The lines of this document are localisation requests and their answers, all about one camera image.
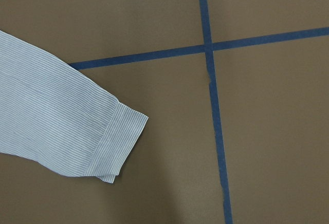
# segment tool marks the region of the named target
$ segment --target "ribbed cuff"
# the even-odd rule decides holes
[[[148,117],[119,103],[86,169],[85,176],[97,176],[112,183],[143,131]]]

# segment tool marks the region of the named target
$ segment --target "brown surface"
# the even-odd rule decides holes
[[[150,117],[115,184],[1,155],[4,223],[224,223],[203,54],[82,71]]]
[[[0,0],[0,14],[68,63],[203,43],[198,0]]]
[[[234,223],[329,223],[328,45],[215,53]]]
[[[208,0],[213,42],[328,26],[329,0]]]

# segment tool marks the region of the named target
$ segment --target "vertical blue line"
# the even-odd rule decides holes
[[[213,44],[212,44],[211,31],[210,31],[208,2],[207,0],[199,0],[199,4],[200,4],[200,12],[201,12],[202,30],[204,35],[204,43],[205,43],[207,71],[210,78],[210,83],[209,83],[210,101],[212,108],[213,125],[215,130],[218,166],[220,170],[221,185],[223,189],[224,217],[226,224],[233,224],[230,192],[228,187],[228,178],[227,178],[226,161],[225,161],[222,124],[221,124],[221,116],[220,116],[220,105],[219,105],[218,93],[217,93]]]

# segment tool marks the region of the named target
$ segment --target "blue grid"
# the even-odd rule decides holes
[[[297,39],[325,36],[325,35],[329,35],[329,27],[286,32],[286,33],[279,33],[272,35],[264,35],[264,36],[256,36],[252,38],[212,43],[211,27],[210,27],[209,12],[208,12],[208,2],[207,0],[199,0],[199,5],[200,5],[201,22],[202,22],[202,29],[204,36],[203,45],[174,48],[174,49],[153,51],[147,53],[131,54],[131,55],[124,55],[119,57],[111,57],[111,58],[91,60],[91,61],[76,62],[76,63],[71,63],[70,66],[72,66],[76,70],[81,70],[81,69],[88,69],[88,68],[95,68],[102,66],[126,64],[132,62],[164,59],[168,57],[175,57],[175,56],[182,56],[182,55],[189,55],[196,53],[204,53],[206,56],[207,71],[210,77],[209,91],[210,91],[210,100],[212,107],[213,125],[215,130],[217,159],[218,159],[220,180],[221,180],[223,197],[224,197],[223,207],[224,207],[225,223],[233,224],[213,52],[217,50],[225,50],[225,49],[240,48],[240,47],[246,47],[252,45],[261,45],[261,44],[268,44],[275,42],[284,42],[284,41],[291,41]]]

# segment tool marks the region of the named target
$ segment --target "white ribbed cloth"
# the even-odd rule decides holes
[[[0,152],[113,183],[147,116],[54,55],[0,31]]]

